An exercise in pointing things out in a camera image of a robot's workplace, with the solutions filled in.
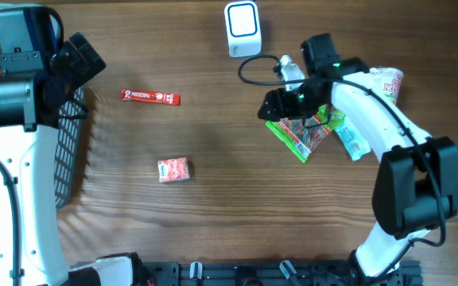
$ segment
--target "wood grain surface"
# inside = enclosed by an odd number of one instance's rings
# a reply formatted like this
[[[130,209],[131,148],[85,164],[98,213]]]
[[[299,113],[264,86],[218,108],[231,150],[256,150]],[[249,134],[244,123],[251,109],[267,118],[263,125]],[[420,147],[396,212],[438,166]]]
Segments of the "wood grain surface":
[[[107,63],[86,88],[72,201],[58,214],[69,264],[137,251],[144,261],[343,259],[374,224],[378,161],[351,161],[336,135],[302,164],[257,119],[270,88],[242,83],[227,52],[226,1],[55,4]],[[262,53],[332,33],[337,52],[405,73],[398,106],[458,146],[458,2],[259,1]],[[275,79],[274,63],[247,76]],[[181,106],[122,102],[122,88],[181,94]],[[158,182],[187,156],[192,179]],[[429,235],[437,239],[437,232]],[[419,245],[425,285],[458,285],[458,215],[440,249]]]

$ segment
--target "red coffee stick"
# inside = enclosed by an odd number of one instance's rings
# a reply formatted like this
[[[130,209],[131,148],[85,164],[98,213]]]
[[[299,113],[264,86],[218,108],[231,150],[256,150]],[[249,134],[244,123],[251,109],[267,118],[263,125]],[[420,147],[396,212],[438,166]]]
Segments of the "red coffee stick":
[[[131,91],[123,88],[121,100],[180,105],[180,95],[156,91]]]

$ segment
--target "green packet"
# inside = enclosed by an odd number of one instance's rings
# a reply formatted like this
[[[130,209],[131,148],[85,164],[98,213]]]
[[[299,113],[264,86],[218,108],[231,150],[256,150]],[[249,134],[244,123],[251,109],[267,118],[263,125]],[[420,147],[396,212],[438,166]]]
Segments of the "green packet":
[[[305,121],[306,126],[326,122],[326,105],[319,108],[318,114]],[[323,126],[305,128],[301,119],[289,120],[283,118],[280,122],[266,122],[266,126],[301,160],[306,162],[312,151],[336,127],[344,122],[344,114],[338,110],[332,111],[332,120]]]
[[[328,115],[326,113],[326,104],[319,107],[319,111],[317,111],[317,117],[321,122],[326,122],[328,120]],[[326,127],[330,129],[330,131],[335,130],[344,122],[344,113],[340,110],[332,110],[332,120],[328,122]]]

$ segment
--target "small red box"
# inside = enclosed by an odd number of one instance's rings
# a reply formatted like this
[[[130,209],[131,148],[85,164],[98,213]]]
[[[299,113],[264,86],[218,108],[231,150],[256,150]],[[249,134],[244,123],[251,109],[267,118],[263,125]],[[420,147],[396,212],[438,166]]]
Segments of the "small red box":
[[[186,157],[158,161],[158,174],[161,183],[178,180],[189,180],[188,162]]]

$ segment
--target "white plug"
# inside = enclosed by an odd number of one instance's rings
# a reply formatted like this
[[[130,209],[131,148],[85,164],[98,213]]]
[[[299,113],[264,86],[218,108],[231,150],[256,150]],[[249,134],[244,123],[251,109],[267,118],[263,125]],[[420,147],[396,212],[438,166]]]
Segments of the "white plug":
[[[253,56],[261,52],[258,7],[253,1],[232,2],[225,9],[229,56]]]

